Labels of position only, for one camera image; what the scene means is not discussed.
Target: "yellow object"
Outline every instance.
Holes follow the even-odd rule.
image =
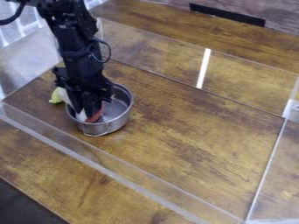
[[[60,95],[60,87],[56,87],[56,89],[53,90],[52,94],[50,94],[50,99],[49,99],[49,103],[61,103],[61,95]]]

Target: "cable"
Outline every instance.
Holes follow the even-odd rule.
[[[96,57],[94,53],[93,53],[93,52],[89,52],[89,55],[92,56],[92,58],[93,58],[98,63],[105,64],[105,63],[108,63],[109,60],[110,60],[110,53],[112,53],[112,51],[110,51],[109,44],[108,44],[108,42],[105,42],[105,41],[101,40],[100,38],[92,37],[90,39],[94,40],[94,41],[96,41],[97,43],[100,43],[101,45],[106,46],[106,49],[108,49],[108,57],[106,57],[106,60],[100,60],[100,59]]]
[[[21,2],[14,14],[9,18],[0,20],[0,25],[10,24],[21,16],[24,11],[24,6],[25,6],[25,2]]]

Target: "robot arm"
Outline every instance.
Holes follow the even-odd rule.
[[[100,118],[101,102],[110,102],[112,82],[104,77],[104,63],[98,44],[108,44],[93,35],[96,20],[89,15],[82,0],[6,0],[18,3],[12,17],[0,25],[13,22],[25,5],[36,7],[58,41],[65,67],[54,67],[56,85],[65,88],[70,106],[77,113],[84,109],[86,122]]]

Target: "wooden table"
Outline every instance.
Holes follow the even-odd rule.
[[[93,13],[196,45],[206,43],[205,46],[224,52],[232,49],[233,53],[240,53],[238,56],[268,64],[273,62],[279,67],[285,67],[285,57],[291,53],[296,54],[288,52],[284,44],[297,43],[295,37],[164,6],[112,0],[96,8]],[[176,26],[170,17],[177,18]],[[220,28],[214,26],[214,21],[220,22]],[[198,35],[202,31],[193,29],[194,24],[205,26],[204,35]],[[245,52],[241,49],[248,39],[236,32],[240,28],[247,34],[257,33],[263,36],[257,42],[256,35],[249,34],[252,46]],[[272,35],[271,43],[267,43],[268,35]],[[136,61],[133,57],[128,60],[129,63]],[[288,62],[288,70],[295,70],[295,61],[289,59]],[[225,63],[241,64],[237,60]],[[272,80],[271,89],[279,89],[276,79],[271,73],[265,74]],[[184,82],[182,76],[162,77],[116,61],[110,61],[106,66],[106,77],[125,84],[134,94],[130,120],[118,132],[108,136],[82,136],[65,115],[64,106],[48,103],[53,90],[50,73],[45,73],[4,102],[244,220],[284,122],[281,117],[272,115],[281,112],[281,102],[272,108],[272,104],[268,104],[264,110],[271,109],[269,114],[193,88],[192,83],[173,81],[180,78]],[[284,95],[293,79],[295,76],[284,79],[289,85]],[[1,127],[8,133],[6,138],[0,140],[4,146],[0,150],[0,158],[4,160],[1,177],[68,221],[97,223],[94,220],[100,219],[100,223],[188,223],[177,213],[113,179],[102,177],[101,173],[50,146],[9,125],[1,123]],[[209,213],[202,213],[201,218],[212,223],[226,223]]]

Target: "stainless steel bowl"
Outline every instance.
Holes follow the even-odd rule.
[[[130,91],[121,85],[113,85],[113,102],[104,102],[104,114],[97,122],[88,123],[76,119],[74,110],[66,105],[66,113],[74,121],[78,130],[86,136],[98,137],[118,130],[128,121],[130,109],[133,106],[133,96]]]

